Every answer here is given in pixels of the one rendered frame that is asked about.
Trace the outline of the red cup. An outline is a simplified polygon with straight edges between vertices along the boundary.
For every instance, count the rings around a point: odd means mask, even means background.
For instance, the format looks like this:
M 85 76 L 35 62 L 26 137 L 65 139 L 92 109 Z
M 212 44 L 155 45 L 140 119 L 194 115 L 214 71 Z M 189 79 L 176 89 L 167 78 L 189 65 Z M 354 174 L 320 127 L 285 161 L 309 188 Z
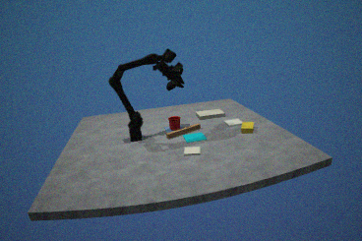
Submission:
M 169 117 L 168 120 L 169 120 L 170 130 L 177 131 L 180 129 L 180 117 L 179 116 Z

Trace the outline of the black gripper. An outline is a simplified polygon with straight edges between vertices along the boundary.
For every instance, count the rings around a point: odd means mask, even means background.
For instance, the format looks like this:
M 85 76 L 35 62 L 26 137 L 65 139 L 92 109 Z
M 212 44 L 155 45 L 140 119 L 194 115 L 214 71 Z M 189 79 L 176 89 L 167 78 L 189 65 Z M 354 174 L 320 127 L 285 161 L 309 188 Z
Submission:
M 184 88 L 183 85 L 185 83 L 184 83 L 183 79 L 181 78 L 181 75 L 174 75 L 174 77 L 172 77 L 169 73 L 170 72 L 169 68 L 171 69 L 171 66 L 170 67 L 168 66 L 167 70 L 162 73 L 162 76 L 166 76 L 168 81 L 171 80 L 169 83 L 167 83 L 166 88 L 168 90 L 172 90 L 176 87 Z

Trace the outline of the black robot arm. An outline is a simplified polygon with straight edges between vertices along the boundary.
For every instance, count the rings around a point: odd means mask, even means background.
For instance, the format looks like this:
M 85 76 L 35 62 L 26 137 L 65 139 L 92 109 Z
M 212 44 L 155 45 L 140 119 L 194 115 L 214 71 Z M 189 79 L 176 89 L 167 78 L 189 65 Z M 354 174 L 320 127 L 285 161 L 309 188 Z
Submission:
M 142 118 L 141 114 L 133 109 L 131 103 L 129 102 L 128 98 L 126 97 L 126 93 L 123 91 L 122 85 L 121 85 L 121 78 L 123 76 L 123 73 L 125 70 L 133 69 L 135 67 L 139 67 L 142 65 L 151 65 L 155 64 L 153 66 L 153 71 L 160 71 L 161 73 L 165 72 L 168 68 L 168 63 L 171 63 L 173 59 L 176 57 L 176 54 L 166 49 L 162 55 L 158 54 L 150 54 L 140 60 L 129 62 L 126 64 L 121 64 L 118 66 L 118 69 L 116 72 L 110 77 L 109 84 L 111 87 L 117 92 L 118 96 L 120 97 L 121 101 L 123 102 L 126 111 L 128 112 L 130 123 L 127 124 L 131 136 L 131 142 L 134 141 L 140 141 L 142 139 L 142 131 L 141 127 L 144 124 L 144 119 Z M 159 61 L 159 62 L 158 62 Z M 165 64 L 167 63 L 167 64 Z M 177 63 L 177 66 L 173 67 L 171 65 L 171 69 L 169 68 L 169 73 L 172 77 L 174 75 L 181 75 L 183 72 L 183 66 L 181 63 Z

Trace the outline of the yellow rectangular block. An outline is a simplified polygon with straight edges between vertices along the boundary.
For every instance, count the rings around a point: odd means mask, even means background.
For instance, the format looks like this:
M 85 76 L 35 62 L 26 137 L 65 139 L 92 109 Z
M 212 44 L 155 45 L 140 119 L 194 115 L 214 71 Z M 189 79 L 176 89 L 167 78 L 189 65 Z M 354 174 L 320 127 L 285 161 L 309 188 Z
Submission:
M 253 134 L 254 122 L 242 122 L 241 134 Z

